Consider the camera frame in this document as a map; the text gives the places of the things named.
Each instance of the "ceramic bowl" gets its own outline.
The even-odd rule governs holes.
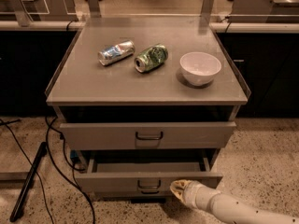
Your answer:
[[[182,75],[193,86],[211,82],[221,70],[221,62],[204,52],[190,52],[180,58]]]

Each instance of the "green can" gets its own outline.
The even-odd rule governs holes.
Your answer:
[[[167,48],[159,43],[143,50],[135,57],[135,68],[140,73],[147,73],[164,63],[167,58]]]

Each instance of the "speckled floor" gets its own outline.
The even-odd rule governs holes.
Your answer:
[[[299,119],[237,119],[236,124],[233,136],[221,150],[212,170],[224,175],[218,189],[255,207],[299,217]],[[10,127],[32,161],[39,144],[45,140],[44,118],[21,119]],[[59,134],[51,131],[50,149],[54,159],[72,178],[62,147]],[[0,127],[0,150],[0,172],[29,170],[28,161],[4,126]],[[54,170],[49,155],[42,159],[38,172],[55,223],[92,223],[85,199]],[[9,223],[21,183],[0,185],[0,223]],[[176,198],[167,199],[166,203],[99,201],[93,202],[93,206],[96,223],[221,223],[210,214],[186,208]],[[16,223],[50,223],[36,178],[23,217]]]
[[[76,12],[80,17],[88,14],[89,8],[85,0],[74,0]],[[127,14],[200,14],[203,0],[101,0],[101,15],[123,16]],[[229,14],[232,1],[214,0],[212,14]]]

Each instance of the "white robotic arm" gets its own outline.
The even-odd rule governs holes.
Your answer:
[[[298,217],[271,213],[251,207],[233,196],[208,188],[197,181],[174,181],[170,189],[186,206],[206,211],[224,223],[299,224]]]

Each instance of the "gray cabinet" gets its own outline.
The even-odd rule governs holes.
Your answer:
[[[99,49],[128,38],[135,53],[164,44],[168,60],[148,74],[135,70],[134,56],[107,67],[97,61]],[[179,72],[180,57],[195,50],[222,65],[204,88]],[[247,100],[212,31],[188,16],[89,21],[47,102],[86,166],[76,180],[106,199],[169,196],[170,183],[180,178],[216,188],[222,175],[212,172],[213,164]]]

